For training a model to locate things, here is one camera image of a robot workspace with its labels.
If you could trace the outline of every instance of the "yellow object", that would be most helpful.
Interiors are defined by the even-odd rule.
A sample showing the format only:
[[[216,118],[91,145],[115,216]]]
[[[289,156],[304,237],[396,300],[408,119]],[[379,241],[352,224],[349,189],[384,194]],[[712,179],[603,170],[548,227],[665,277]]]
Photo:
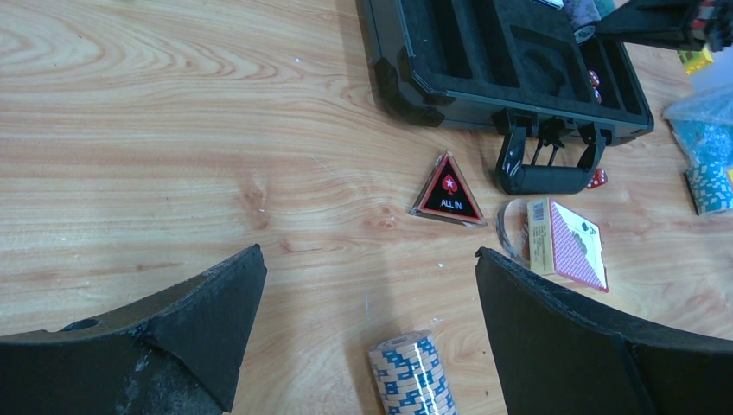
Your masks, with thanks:
[[[682,64],[685,65],[685,71],[688,75],[696,73],[697,71],[704,67],[707,67],[714,61],[712,59],[710,50],[708,50],[707,47],[704,47],[703,50],[699,52],[680,50],[678,51],[678,54],[679,59],[682,61]]]

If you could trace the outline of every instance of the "dice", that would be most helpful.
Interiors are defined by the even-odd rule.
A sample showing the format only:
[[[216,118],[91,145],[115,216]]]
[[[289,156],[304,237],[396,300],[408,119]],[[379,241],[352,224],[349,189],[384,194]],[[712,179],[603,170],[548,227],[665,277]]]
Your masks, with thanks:
[[[609,181],[609,177],[606,176],[606,170],[598,169],[593,175],[593,179],[588,183],[588,188],[598,188],[606,184]]]

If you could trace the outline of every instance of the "star logo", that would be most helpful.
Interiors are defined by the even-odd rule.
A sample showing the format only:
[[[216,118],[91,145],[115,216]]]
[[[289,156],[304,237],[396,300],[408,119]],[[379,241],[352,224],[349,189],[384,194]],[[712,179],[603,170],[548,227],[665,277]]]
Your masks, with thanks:
[[[450,174],[443,179],[443,189],[448,190],[448,194],[452,195],[458,191],[458,183]]]

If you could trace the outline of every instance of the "triangular dealer button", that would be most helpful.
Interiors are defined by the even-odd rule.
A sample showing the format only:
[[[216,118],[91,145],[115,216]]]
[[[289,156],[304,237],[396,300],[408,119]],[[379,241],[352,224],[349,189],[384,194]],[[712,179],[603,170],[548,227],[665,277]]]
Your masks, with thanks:
[[[410,214],[466,227],[487,225],[453,154],[449,151],[437,159],[435,168]]]

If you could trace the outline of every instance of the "deck of playing cards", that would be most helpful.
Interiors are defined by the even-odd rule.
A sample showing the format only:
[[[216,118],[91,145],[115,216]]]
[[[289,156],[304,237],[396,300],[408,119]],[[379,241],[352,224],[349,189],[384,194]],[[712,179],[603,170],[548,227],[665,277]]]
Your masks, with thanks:
[[[598,226],[550,198],[527,203],[530,265],[609,292]]]

